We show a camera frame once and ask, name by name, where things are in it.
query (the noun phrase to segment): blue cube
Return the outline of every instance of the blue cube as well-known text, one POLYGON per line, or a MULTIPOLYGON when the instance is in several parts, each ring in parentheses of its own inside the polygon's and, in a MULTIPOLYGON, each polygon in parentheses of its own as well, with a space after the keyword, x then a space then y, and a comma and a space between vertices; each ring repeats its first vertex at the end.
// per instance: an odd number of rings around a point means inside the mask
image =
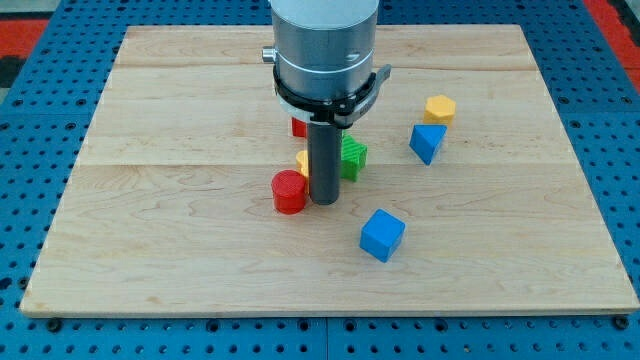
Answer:
POLYGON ((409 146, 425 164, 431 165, 446 132, 446 125, 414 125, 409 146))
POLYGON ((376 259, 387 262, 402 242, 405 224, 378 209, 362 228, 360 247, 376 259))

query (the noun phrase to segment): wood grain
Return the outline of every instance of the wood grain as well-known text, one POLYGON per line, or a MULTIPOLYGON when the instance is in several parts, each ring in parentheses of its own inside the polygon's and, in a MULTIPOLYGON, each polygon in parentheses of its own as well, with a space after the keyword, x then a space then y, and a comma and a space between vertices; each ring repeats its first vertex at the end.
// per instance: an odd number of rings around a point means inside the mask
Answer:
POLYGON ((640 304, 517 26, 383 26, 394 65, 350 131, 358 183, 295 216, 295 167, 259 49, 267 27, 132 27, 21 304, 33 317, 625 313, 640 304), (426 97, 458 102, 434 165, 409 149, 426 97), (407 223, 387 264, 377 208, 407 223))

